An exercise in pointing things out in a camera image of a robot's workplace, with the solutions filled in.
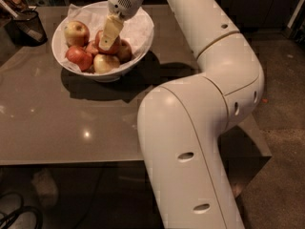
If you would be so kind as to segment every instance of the red apple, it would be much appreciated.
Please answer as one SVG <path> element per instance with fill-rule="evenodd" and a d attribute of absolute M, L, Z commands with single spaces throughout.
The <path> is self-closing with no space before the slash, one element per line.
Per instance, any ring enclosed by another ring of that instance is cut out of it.
<path fill-rule="evenodd" d="M 103 30 L 99 30 L 95 36 L 95 46 L 96 48 L 98 49 L 98 51 L 100 53 L 103 53 L 103 54 L 109 54 L 109 55 L 115 55 L 119 48 L 120 48 L 120 45 L 121 45 L 121 38 L 120 36 L 117 36 L 114 43 L 112 44 L 112 46 L 108 49 L 108 50 L 103 50 L 99 47 L 99 42 L 101 40 L 101 36 L 102 36 L 102 33 L 103 33 Z"/>
<path fill-rule="evenodd" d="M 86 71 L 93 62 L 92 54 L 79 46 L 70 46 L 66 51 L 66 57 L 70 62 L 78 65 L 82 72 Z"/>
<path fill-rule="evenodd" d="M 121 46 L 116 53 L 116 56 L 121 63 L 126 63 L 132 60 L 132 47 L 125 39 L 121 39 Z"/>
<path fill-rule="evenodd" d="M 70 21 L 65 29 L 64 34 L 67 45 L 84 47 L 88 44 L 90 38 L 89 28 L 80 21 Z"/>
<path fill-rule="evenodd" d="M 93 60 L 96 73 L 108 73 L 120 67 L 120 60 L 114 55 L 98 54 Z"/>
<path fill-rule="evenodd" d="M 89 42 L 89 44 L 86 47 L 86 52 L 92 53 L 93 56 L 98 55 L 98 49 L 96 48 L 95 40 Z"/>

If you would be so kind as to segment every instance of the table top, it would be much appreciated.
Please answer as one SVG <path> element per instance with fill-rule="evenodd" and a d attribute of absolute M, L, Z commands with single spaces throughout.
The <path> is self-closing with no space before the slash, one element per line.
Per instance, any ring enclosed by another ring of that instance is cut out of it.
<path fill-rule="evenodd" d="M 143 9 L 154 22 L 151 50 L 120 80 L 99 83 L 53 57 L 52 35 L 68 7 L 37 8 L 48 42 L 10 43 L 5 48 L 12 51 L 0 56 L 0 165 L 143 159 L 136 125 L 141 100 L 159 84 L 198 72 L 169 6 Z"/>

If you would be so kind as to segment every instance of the dark floor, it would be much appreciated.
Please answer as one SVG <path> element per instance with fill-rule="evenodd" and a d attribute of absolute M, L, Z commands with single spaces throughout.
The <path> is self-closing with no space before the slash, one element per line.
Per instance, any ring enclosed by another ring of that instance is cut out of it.
<path fill-rule="evenodd" d="M 247 37 L 266 74 L 265 93 L 254 118 L 273 157 L 246 186 L 237 202 L 246 229 L 302 229 L 305 226 L 304 49 L 280 33 L 260 32 Z M 27 205 L 41 209 L 44 229 L 162 228 L 143 162 L 50 169 L 60 191 L 59 202 L 52 210 L 40 208 L 31 186 L 31 168 L 6 168 L 0 186 L 1 194 L 17 191 Z M 9 211 L 17 204 L 17 199 L 1 201 L 0 212 Z M 11 228 L 33 228 L 26 221 L 20 218 Z"/>

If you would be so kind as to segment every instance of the white bowl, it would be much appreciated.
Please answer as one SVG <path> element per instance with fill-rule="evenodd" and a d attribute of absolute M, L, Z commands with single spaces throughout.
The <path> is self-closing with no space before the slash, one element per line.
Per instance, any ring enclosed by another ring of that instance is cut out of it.
<path fill-rule="evenodd" d="M 132 60 L 120 65 L 118 69 L 108 73 L 82 73 L 78 66 L 68 61 L 65 57 L 68 49 L 64 28 L 71 20 L 79 20 L 85 23 L 91 32 L 90 40 L 93 40 L 97 31 L 103 28 L 108 13 L 107 2 L 90 4 L 83 8 L 71 5 L 68 16 L 57 27 L 51 42 L 54 57 L 58 63 L 72 73 L 76 73 L 99 82 L 111 82 L 118 80 L 122 75 L 129 72 L 148 52 L 153 41 L 153 21 L 141 8 L 137 14 L 124 23 L 120 33 L 122 39 L 126 39 L 132 46 Z"/>

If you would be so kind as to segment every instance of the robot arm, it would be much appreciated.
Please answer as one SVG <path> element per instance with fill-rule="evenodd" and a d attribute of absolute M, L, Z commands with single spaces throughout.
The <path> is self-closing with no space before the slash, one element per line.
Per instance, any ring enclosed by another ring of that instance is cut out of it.
<path fill-rule="evenodd" d="M 124 21 L 132 18 L 141 7 L 143 0 L 108 0 L 107 16 L 99 47 L 107 51 L 124 27 Z"/>
<path fill-rule="evenodd" d="M 113 1 L 112 14 L 129 18 Z M 217 139 L 254 110 L 264 75 L 214 0 L 168 3 L 202 73 L 156 87 L 139 108 L 139 141 L 160 214 L 166 228 L 242 229 Z"/>

